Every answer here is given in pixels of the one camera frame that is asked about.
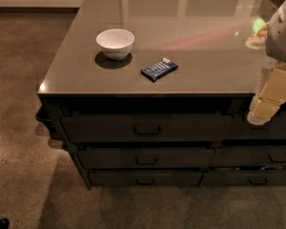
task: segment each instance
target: black drawer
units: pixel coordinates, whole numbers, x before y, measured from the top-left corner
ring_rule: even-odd
[[[219,140],[232,121],[221,114],[79,114],[61,119],[74,143]]]
[[[92,185],[133,186],[133,185],[182,185],[196,186],[202,178],[201,172],[149,170],[149,171],[102,171],[89,174]]]
[[[234,146],[216,149],[212,167],[286,166],[286,146]]]
[[[286,185],[286,170],[209,172],[201,185]]]
[[[215,151],[206,148],[88,148],[78,152],[86,169],[208,167]]]

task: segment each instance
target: green light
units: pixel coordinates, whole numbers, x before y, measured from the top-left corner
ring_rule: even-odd
[[[256,19],[256,21],[252,25],[252,31],[254,33],[257,33],[258,30],[261,29],[262,26],[264,26],[265,24],[266,23],[261,18]]]

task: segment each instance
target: black object on floor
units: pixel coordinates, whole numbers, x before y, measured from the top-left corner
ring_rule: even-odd
[[[10,221],[6,218],[0,219],[0,229],[8,229],[10,225]]]

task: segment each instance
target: table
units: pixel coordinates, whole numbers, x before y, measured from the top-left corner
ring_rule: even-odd
[[[286,184],[286,103],[246,121],[260,69],[244,44],[261,0],[84,0],[38,96],[52,131],[92,185]],[[111,61],[95,38],[122,28],[132,53]],[[178,70],[151,82],[166,57]]]

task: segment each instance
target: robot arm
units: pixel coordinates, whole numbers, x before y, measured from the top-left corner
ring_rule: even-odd
[[[286,0],[266,28],[266,53],[278,62],[264,73],[264,82],[251,104],[247,119],[255,125],[269,121],[286,101]]]

